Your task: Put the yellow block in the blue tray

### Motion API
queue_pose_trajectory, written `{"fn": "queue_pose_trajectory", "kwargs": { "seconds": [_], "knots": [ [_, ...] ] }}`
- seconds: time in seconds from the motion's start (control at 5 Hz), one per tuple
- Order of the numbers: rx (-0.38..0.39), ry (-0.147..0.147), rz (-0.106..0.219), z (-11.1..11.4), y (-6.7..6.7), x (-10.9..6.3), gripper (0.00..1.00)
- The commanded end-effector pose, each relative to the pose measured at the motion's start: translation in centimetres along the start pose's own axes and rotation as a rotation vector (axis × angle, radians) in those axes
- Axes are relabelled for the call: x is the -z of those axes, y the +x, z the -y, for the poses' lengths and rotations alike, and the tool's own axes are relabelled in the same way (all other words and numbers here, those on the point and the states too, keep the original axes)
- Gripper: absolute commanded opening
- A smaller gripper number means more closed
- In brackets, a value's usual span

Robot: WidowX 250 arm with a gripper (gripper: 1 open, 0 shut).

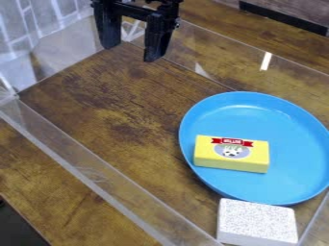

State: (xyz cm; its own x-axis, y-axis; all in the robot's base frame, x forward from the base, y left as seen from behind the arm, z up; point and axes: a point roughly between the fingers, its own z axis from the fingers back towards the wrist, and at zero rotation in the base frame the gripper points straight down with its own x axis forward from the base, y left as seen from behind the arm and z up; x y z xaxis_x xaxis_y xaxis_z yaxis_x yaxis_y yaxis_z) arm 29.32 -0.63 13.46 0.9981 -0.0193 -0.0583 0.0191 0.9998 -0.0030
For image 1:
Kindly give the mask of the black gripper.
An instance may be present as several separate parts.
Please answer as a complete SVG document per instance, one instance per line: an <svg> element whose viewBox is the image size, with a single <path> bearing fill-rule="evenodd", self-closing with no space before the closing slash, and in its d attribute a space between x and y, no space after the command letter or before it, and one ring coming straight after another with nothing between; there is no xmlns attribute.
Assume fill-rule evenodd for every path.
<svg viewBox="0 0 329 246"><path fill-rule="evenodd" d="M147 23L145 61L154 62L166 55L174 30L181 26L179 9L183 0L143 0L151 9L135 4L136 0L91 0L100 44L111 49L120 44L120 21L124 16Z"/></svg>

